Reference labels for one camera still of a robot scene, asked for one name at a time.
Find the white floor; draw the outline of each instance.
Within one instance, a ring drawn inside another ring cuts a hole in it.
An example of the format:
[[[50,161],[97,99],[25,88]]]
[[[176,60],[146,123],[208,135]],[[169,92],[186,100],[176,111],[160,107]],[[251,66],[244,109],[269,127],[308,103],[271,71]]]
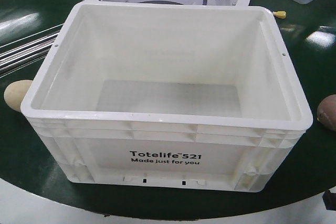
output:
[[[105,224],[136,223],[166,224],[175,221],[141,220],[134,218],[108,216],[66,206],[49,199],[31,194],[0,179],[0,223],[1,224]],[[336,211],[325,209],[322,194],[306,200],[272,210],[254,214],[204,219],[197,221],[179,221],[178,224],[333,224],[336,223]]]

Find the black clamp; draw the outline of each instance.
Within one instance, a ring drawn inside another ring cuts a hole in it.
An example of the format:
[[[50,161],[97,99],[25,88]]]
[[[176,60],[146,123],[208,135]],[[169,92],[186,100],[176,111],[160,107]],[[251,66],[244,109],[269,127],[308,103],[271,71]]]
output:
[[[336,194],[335,193],[332,193],[330,190],[327,190],[324,192],[322,198],[323,198],[323,202],[327,210],[336,211]]]

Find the metal rod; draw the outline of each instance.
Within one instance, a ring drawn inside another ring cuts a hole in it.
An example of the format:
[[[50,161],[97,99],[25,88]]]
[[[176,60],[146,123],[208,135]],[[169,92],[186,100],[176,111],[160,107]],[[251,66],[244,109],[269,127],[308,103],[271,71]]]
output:
[[[36,34],[27,36],[25,38],[16,40],[9,44],[3,45],[0,48],[6,47],[18,41],[30,38],[32,36],[45,33],[46,31],[50,31],[60,26],[62,26],[62,24],[38,32]],[[18,46],[16,48],[13,48],[9,51],[0,54],[0,77],[3,77],[17,69],[22,68],[23,66],[26,66],[32,62],[44,58],[48,54],[48,51],[51,48],[52,44],[54,43],[58,34],[59,30],[54,31],[51,34],[35,39],[31,42],[28,42],[24,45]]]
[[[27,36],[27,37],[24,37],[24,38],[22,38],[22,39],[18,39],[18,40],[16,40],[16,41],[10,42],[10,43],[8,43],[8,44],[2,45],[2,46],[0,46],[0,49],[3,48],[3,47],[7,47],[7,46],[9,46],[9,45],[11,45],[11,44],[17,43],[17,42],[19,42],[19,41],[21,41],[21,40],[28,39],[28,38],[33,37],[33,36],[36,36],[36,35],[38,35],[38,34],[45,33],[45,32],[47,32],[47,31],[50,31],[50,30],[55,29],[55,28],[57,28],[57,27],[60,28],[60,27],[62,27],[62,25],[63,25],[63,24],[59,24],[59,25],[57,25],[57,26],[53,26],[53,27],[50,27],[50,28],[45,29],[45,30],[43,30],[43,31],[39,31],[38,33],[35,33],[35,34],[29,35],[29,36]]]
[[[16,47],[16,48],[14,48],[12,50],[6,51],[6,52],[0,54],[0,62],[2,60],[4,60],[4,59],[8,58],[8,57],[11,57],[13,54],[15,54],[18,51],[22,51],[22,50],[24,50],[26,48],[29,48],[29,47],[32,47],[32,46],[34,46],[36,44],[41,44],[41,43],[43,43],[46,40],[55,39],[58,34],[59,34],[59,31],[56,31],[56,32],[54,32],[52,34],[49,34],[49,35],[44,36],[42,38],[33,40],[33,41],[31,41],[31,42],[29,42],[27,44],[24,44],[22,46]]]

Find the yellow cap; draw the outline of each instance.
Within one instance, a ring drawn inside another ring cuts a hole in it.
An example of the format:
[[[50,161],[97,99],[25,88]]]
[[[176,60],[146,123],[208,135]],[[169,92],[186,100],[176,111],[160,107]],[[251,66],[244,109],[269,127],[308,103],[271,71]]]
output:
[[[279,10],[277,12],[273,12],[273,15],[276,16],[277,18],[281,18],[281,19],[286,18],[286,12],[284,10]]]

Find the metal pipe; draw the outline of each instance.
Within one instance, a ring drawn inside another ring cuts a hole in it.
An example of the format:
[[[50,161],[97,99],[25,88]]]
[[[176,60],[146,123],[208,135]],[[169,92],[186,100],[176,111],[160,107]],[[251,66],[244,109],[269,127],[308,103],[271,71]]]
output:
[[[45,33],[61,25],[54,26],[52,28],[48,28],[44,31],[40,31],[36,34],[27,36],[25,38],[16,40],[9,44],[0,46],[0,48],[7,47],[19,41],[25,40],[27,38],[31,38],[33,36]],[[49,49],[51,48],[52,44],[54,43],[57,35],[59,34],[58,31],[54,31],[51,34],[43,36],[41,38],[35,39],[31,42],[28,42],[24,45],[18,46],[6,52],[0,54],[0,77],[3,77],[17,69],[20,69],[30,63],[33,63],[39,59],[44,58],[47,54]]]

